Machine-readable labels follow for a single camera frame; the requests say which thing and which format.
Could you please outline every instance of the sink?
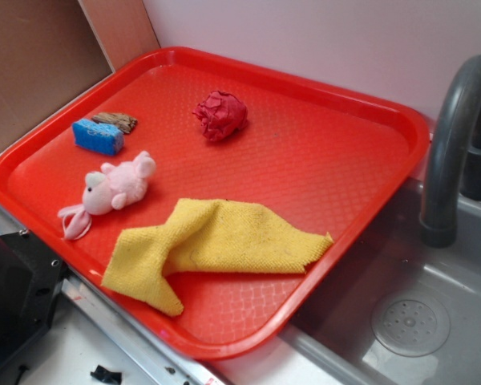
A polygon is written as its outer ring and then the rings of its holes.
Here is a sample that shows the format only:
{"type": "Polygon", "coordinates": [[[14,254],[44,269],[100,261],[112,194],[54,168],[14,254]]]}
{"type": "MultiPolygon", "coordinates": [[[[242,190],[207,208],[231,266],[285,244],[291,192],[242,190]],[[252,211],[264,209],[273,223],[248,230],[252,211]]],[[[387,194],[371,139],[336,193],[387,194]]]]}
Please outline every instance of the sink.
{"type": "Polygon", "coordinates": [[[457,241],[420,241],[409,179],[293,316],[359,383],[481,384],[481,203],[459,198],[457,241]]]}

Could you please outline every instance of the pink stuffed toy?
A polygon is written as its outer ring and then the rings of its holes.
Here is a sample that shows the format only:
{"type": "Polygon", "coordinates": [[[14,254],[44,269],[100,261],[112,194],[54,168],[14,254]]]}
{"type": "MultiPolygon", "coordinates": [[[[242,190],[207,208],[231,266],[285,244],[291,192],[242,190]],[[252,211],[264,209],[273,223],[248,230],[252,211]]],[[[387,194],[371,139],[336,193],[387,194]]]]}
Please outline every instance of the pink stuffed toy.
{"type": "Polygon", "coordinates": [[[144,198],[148,188],[146,179],[156,170],[156,163],[146,151],[142,151],[132,162],[119,166],[104,163],[102,172],[86,175],[86,189],[82,204],[61,209],[58,217],[63,219],[64,239],[83,237],[91,227],[91,215],[103,215],[121,210],[144,198]]]}

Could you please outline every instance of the yellow cloth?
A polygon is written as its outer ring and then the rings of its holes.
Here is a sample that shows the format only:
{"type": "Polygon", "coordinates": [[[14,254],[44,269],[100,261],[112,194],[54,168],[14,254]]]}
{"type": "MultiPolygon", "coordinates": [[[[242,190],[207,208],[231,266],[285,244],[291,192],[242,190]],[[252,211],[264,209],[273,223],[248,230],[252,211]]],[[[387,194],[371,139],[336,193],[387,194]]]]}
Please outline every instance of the yellow cloth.
{"type": "Polygon", "coordinates": [[[176,316],[184,306],[169,274],[305,273],[332,244],[329,234],[304,233],[263,205],[180,199],[164,225],[119,235],[102,285],[176,316]]]}

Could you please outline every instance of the gray faucet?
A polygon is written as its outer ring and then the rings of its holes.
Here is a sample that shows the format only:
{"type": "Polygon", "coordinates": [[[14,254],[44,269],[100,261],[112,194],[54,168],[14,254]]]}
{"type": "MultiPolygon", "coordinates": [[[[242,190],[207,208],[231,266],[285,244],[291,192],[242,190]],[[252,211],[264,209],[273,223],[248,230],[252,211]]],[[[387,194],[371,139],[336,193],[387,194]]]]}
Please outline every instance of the gray faucet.
{"type": "Polygon", "coordinates": [[[439,115],[422,192],[426,245],[454,243],[459,193],[481,201],[481,55],[461,66],[439,115]]]}

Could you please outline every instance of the black device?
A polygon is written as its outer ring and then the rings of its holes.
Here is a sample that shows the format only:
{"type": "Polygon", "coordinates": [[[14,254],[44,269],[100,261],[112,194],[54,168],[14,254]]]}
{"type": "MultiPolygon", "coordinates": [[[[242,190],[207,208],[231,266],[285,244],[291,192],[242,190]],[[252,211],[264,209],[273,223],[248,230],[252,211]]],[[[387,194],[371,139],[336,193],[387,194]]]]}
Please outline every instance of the black device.
{"type": "Polygon", "coordinates": [[[65,269],[33,233],[0,236],[0,370],[50,329],[65,269]]]}

